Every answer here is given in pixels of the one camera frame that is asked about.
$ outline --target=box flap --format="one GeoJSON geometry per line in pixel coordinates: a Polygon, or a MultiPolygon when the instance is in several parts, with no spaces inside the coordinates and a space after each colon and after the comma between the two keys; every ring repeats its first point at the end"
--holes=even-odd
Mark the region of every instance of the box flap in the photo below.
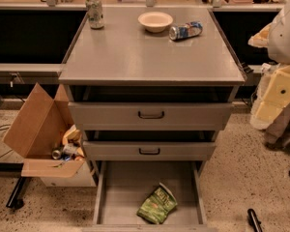
{"type": "Polygon", "coordinates": [[[68,108],[69,98],[63,84],[60,84],[58,87],[55,96],[55,103],[67,127],[70,128],[72,125],[74,125],[74,121],[68,108]]]}
{"type": "Polygon", "coordinates": [[[25,159],[21,176],[70,178],[84,162],[85,160],[25,159]]]}
{"type": "Polygon", "coordinates": [[[54,100],[36,84],[19,110],[3,142],[22,157],[51,155],[67,130],[54,100]]]}

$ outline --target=cabinet top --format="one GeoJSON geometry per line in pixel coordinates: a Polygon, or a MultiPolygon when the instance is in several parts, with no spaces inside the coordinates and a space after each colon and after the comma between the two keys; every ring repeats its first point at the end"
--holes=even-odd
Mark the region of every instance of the cabinet top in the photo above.
{"type": "Polygon", "coordinates": [[[239,85],[244,76],[209,11],[201,7],[103,7],[104,27],[86,21],[59,81],[69,85],[239,85]],[[164,12],[180,25],[203,24],[201,35],[173,42],[138,17],[164,12]]]}

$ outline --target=desk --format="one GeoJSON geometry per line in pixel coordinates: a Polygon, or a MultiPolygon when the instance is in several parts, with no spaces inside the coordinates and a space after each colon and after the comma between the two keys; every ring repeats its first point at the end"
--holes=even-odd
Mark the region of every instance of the desk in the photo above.
{"type": "Polygon", "coordinates": [[[104,28],[85,23],[59,77],[99,178],[97,226],[88,231],[145,228],[135,212],[159,181],[175,189],[180,207],[161,231],[216,231],[206,226],[198,178],[245,76],[207,9],[155,8],[175,23],[204,24],[199,37],[181,42],[137,23],[152,9],[103,7],[104,28]]]}

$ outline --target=aluminum can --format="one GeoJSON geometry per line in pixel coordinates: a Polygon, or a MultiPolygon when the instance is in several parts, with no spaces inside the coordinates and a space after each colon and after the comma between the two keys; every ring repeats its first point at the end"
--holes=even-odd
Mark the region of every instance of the aluminum can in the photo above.
{"type": "Polygon", "coordinates": [[[102,1],[101,0],[86,0],[86,8],[88,12],[88,20],[90,27],[99,29],[104,26],[102,1]]]}
{"type": "Polygon", "coordinates": [[[51,152],[51,156],[55,160],[59,160],[63,156],[63,147],[54,148],[51,152]]]}
{"type": "Polygon", "coordinates": [[[203,31],[203,26],[199,21],[188,22],[180,26],[172,26],[169,37],[172,41],[198,36],[203,31]]]}

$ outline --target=green bag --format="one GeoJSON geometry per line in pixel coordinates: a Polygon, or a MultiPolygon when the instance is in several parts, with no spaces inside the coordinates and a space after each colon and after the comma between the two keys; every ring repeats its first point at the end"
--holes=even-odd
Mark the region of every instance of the green bag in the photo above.
{"type": "Polygon", "coordinates": [[[159,183],[159,186],[146,198],[136,214],[154,224],[161,224],[176,206],[177,201],[172,192],[164,184],[159,183]]]}

